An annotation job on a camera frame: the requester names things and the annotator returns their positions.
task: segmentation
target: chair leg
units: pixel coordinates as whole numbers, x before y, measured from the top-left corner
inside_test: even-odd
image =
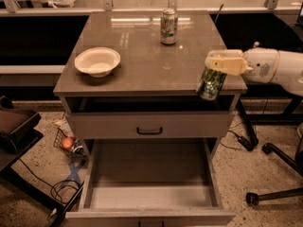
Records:
[[[262,147],[262,150],[265,154],[269,154],[271,152],[275,153],[279,158],[281,158],[281,160],[283,160],[288,166],[290,166],[293,170],[295,170],[303,177],[303,168],[301,166],[298,166],[294,159],[289,157],[275,145],[267,143]]]
[[[263,195],[258,195],[256,193],[247,193],[246,202],[250,205],[258,205],[260,201],[277,200],[295,196],[303,196],[303,187]]]

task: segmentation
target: gray tabletop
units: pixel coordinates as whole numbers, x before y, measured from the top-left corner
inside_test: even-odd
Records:
[[[178,11],[177,43],[160,42],[160,11],[93,12],[54,90],[57,96],[193,95],[210,50],[225,49],[207,11]],[[75,68],[74,60],[93,47],[121,56],[104,78]],[[243,92],[241,77],[228,76],[223,93]]]

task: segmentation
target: closed drawer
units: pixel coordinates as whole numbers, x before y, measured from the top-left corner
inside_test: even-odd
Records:
[[[226,225],[203,140],[112,140],[94,145],[73,226]]]
[[[72,113],[66,116],[83,139],[226,136],[233,113]]]

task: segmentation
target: speckled floor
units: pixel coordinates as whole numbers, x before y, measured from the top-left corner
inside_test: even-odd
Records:
[[[17,107],[37,110],[42,120],[37,130],[44,138],[22,157],[31,170],[48,183],[54,184],[66,179],[70,174],[68,164],[71,160],[59,149],[54,147],[57,128],[53,121],[63,117],[60,102],[18,103]],[[235,112],[231,131],[245,135],[246,131],[239,113]],[[296,126],[255,126],[259,144],[248,152],[240,144],[233,133],[228,133],[222,139],[222,144],[213,159],[216,179],[222,197],[223,208],[236,213],[228,227],[236,226],[302,226],[303,197],[283,200],[263,201],[259,206],[248,206],[245,202],[246,192],[268,193],[278,190],[302,186],[302,178],[292,169],[282,163],[274,154],[265,155],[261,146],[266,142],[276,144],[290,156],[294,156],[298,143]],[[41,183],[20,163],[13,168],[27,181],[49,194],[49,186]],[[86,165],[78,172],[84,179]],[[71,192],[66,191],[64,197],[68,200]],[[47,220],[50,211],[30,199],[26,194],[16,189],[10,183],[0,179],[0,226],[1,227],[43,227],[49,226]],[[62,227],[72,226],[68,220]]]

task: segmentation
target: open drawer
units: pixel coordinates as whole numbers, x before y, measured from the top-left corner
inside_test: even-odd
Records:
[[[203,139],[106,140],[93,147],[73,226],[226,225]]]

